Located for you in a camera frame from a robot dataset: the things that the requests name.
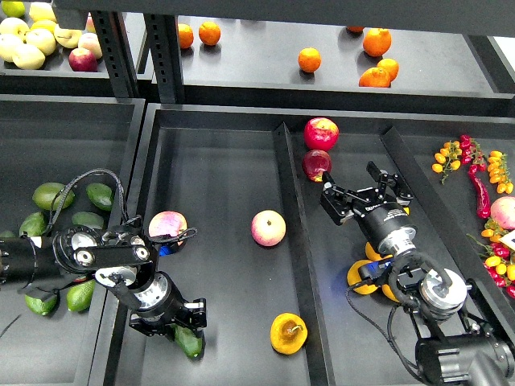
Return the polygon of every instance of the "yellow apple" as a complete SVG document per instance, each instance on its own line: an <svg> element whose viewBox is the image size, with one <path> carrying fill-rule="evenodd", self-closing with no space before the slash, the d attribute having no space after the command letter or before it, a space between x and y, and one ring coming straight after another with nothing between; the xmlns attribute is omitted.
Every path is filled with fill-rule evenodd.
<svg viewBox="0 0 515 386"><path fill-rule="evenodd" d="M0 35L0 58L12 63L14 49L21 44L23 44L23 40L16 35Z"/></svg>
<svg viewBox="0 0 515 386"><path fill-rule="evenodd" d="M79 39L82 36L82 31L67 30L56 25L54 30L54 37L61 46L66 48L76 48L79 44Z"/></svg>
<svg viewBox="0 0 515 386"><path fill-rule="evenodd" d="M57 23L54 10L48 2L32 2L31 8L29 9L29 16L35 22L39 20L51 20Z"/></svg>
<svg viewBox="0 0 515 386"><path fill-rule="evenodd" d="M19 18L6 18L0 23L0 35L16 35L23 41L25 41L25 34L29 30L27 23Z"/></svg>
<svg viewBox="0 0 515 386"><path fill-rule="evenodd" d="M14 49L13 62L23 70L37 70L45 62L45 54L32 44L20 44Z"/></svg>
<svg viewBox="0 0 515 386"><path fill-rule="evenodd" d="M98 43L97 34L83 34L79 39L79 48L90 50L95 55L96 60L102 57L102 50L100 43Z"/></svg>
<svg viewBox="0 0 515 386"><path fill-rule="evenodd" d="M56 50L54 35L43 28L27 32L27 44L32 44L41 50L45 56L49 56Z"/></svg>

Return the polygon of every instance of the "red apple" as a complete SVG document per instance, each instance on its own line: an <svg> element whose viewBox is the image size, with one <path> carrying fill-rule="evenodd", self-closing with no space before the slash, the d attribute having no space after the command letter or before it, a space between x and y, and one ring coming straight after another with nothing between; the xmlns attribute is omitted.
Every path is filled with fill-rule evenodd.
<svg viewBox="0 0 515 386"><path fill-rule="evenodd" d="M316 183L322 182L322 173L331 171L331 157L323 150L310 150L303 159L303 170L306 176Z"/></svg>
<svg viewBox="0 0 515 386"><path fill-rule="evenodd" d="M73 71L97 72L98 64L95 55L85 48L76 48L68 57Z"/></svg>
<svg viewBox="0 0 515 386"><path fill-rule="evenodd" d="M286 223L276 211L260 211L252 219L252 237L264 246L272 247L286 234Z"/></svg>
<svg viewBox="0 0 515 386"><path fill-rule="evenodd" d="M492 219L504 229L515 229L515 197L505 196L490 207Z"/></svg>
<svg viewBox="0 0 515 386"><path fill-rule="evenodd" d="M339 135L336 123L327 118L313 118L304 127L304 141L310 150L329 151Z"/></svg>
<svg viewBox="0 0 515 386"><path fill-rule="evenodd" d="M187 229L186 219L177 211L162 211L155 215L148 225L150 237L170 235L177 236Z"/></svg>

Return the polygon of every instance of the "black cable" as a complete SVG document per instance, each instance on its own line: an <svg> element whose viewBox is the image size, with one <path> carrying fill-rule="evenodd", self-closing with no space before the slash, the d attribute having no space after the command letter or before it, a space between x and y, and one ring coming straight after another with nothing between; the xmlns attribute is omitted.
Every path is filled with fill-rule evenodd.
<svg viewBox="0 0 515 386"><path fill-rule="evenodd" d="M50 215L48 218L48 225L45 228L45 231L43 232L44 235L47 235L52 230L52 227L56 223L57 218L59 217L59 214L63 210L64 202L66 201L66 198L70 194L70 191L72 191L73 187L79 181L81 181L82 179L84 179L86 177L89 177L90 175L110 175L114 179L114 182L116 183L116 188L118 190L118 204L120 206L122 222L126 223L127 221L130 220L129 215L127 214L127 202L126 202L126 197L125 197L125 193L123 190L122 181L111 170L98 168L98 169L93 169L93 170L87 171L87 172L83 173L82 175L75 177L72 181L70 181L63 189L61 189L56 194L56 196L54 197L54 199L52 200L51 205L50 205ZM59 201L59 204L57 206L55 213L52 215L54 204L56 203L56 200L60 195L62 195L61 200Z"/></svg>
<svg viewBox="0 0 515 386"><path fill-rule="evenodd" d="M411 363L404 355L402 355L397 343L395 342L395 339L393 338L393 336L391 335L391 321L393 319L393 314L395 313L394 310L397 309L398 306L394 306L392 308L392 310L390 311L390 315L388 317L388 321L389 321L389 325L387 324L387 328L389 327L389 334L385 333L385 331L377 324L375 323L371 318L369 318L368 316L366 316L365 314L363 314L361 311L359 311L357 309L357 307L354 305L354 303L352 302L351 298L350 298L350 291L356 289L356 288L359 288L359 287L362 287L363 285L367 285L368 284L368 281L366 280L363 280L363 281L360 281L354 285L351 285L349 287L347 287L347 290L345 291L345 298L347 299L347 303L351 306L351 308L358 314L360 315L364 320L366 320L367 322L369 322L372 326L374 326L376 328L376 330L378 330L382 335L383 337L386 339L386 342L388 342L389 346L392 348L393 352L395 352L395 354L397 354L397 356L399 357L399 359L401 360L401 363L402 365L404 366L404 368L408 371L408 373L413 376L418 382L420 382L421 384L425 384L424 380L418 375L416 374L411 368L410 366L413 366L414 368L416 368L416 365L414 363Z"/></svg>

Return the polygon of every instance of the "screw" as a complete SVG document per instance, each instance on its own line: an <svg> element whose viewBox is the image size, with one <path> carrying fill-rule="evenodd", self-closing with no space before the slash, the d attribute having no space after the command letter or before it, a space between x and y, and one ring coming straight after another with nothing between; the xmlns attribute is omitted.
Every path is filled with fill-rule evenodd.
<svg viewBox="0 0 515 386"><path fill-rule="evenodd" d="M79 251L75 254L75 260L80 265L89 267L95 261L95 257L88 251Z"/></svg>

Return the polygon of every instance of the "red chili pepper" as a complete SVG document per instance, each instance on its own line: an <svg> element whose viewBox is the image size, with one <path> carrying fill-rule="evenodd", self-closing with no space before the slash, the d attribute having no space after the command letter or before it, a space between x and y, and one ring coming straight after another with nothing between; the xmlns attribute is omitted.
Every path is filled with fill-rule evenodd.
<svg viewBox="0 0 515 386"><path fill-rule="evenodd" d="M498 277L497 279L493 279L496 282L498 287L506 287L506 280L503 277Z"/></svg>
<svg viewBox="0 0 515 386"><path fill-rule="evenodd" d="M515 287L513 285L508 285L506 287L506 292L511 298L515 299Z"/></svg>
<svg viewBox="0 0 515 386"><path fill-rule="evenodd" d="M476 189L477 194L477 210L476 214L481 219L487 219L490 217L490 197L488 197L488 192L486 190L486 186L481 182L480 178L476 176L477 165L471 165L468 169L468 177L472 181L474 188Z"/></svg>
<svg viewBox="0 0 515 386"><path fill-rule="evenodd" d="M509 260L509 255L511 254L511 252L503 244L491 243L490 246L492 247L493 252L498 257L502 257L505 260Z"/></svg>

